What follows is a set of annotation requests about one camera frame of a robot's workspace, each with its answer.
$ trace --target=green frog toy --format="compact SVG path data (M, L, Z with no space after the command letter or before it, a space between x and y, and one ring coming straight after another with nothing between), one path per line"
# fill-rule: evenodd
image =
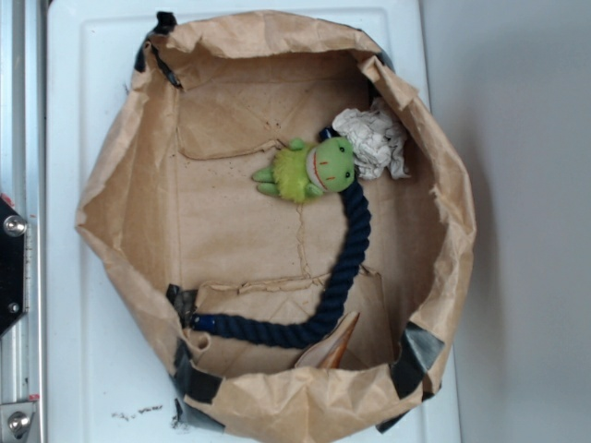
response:
M259 192L305 203L325 192L341 192L355 179L353 147L344 137L327 138L317 146L295 138L275 154L271 166L257 171Z

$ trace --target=crumpled paper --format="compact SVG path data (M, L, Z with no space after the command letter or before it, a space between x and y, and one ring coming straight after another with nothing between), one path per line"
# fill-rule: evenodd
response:
M404 143L408 134L382 98L369 111L345 109L332 121L332 128L353 145L359 178L374 180L387 167L392 178L408 178Z

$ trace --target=metal bracket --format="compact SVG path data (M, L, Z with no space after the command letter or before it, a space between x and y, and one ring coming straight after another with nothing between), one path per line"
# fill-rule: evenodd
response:
M0 337L24 314L27 223L0 198Z
M27 401L0 405L0 442L35 443L40 440L37 403Z

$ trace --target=brown paper bag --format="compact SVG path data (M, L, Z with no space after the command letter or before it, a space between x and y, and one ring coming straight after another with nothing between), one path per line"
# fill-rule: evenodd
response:
M476 232L460 159L360 30L271 11L159 20L78 231L201 417L266 442L386 429L440 389L458 325ZM342 247L342 203L269 198L250 176L291 138L314 140L375 94L409 131L411 178L362 183L372 232L345 306L360 317L340 368L294 368L300 350L183 330L170 283L199 289L203 312L283 323L313 314Z

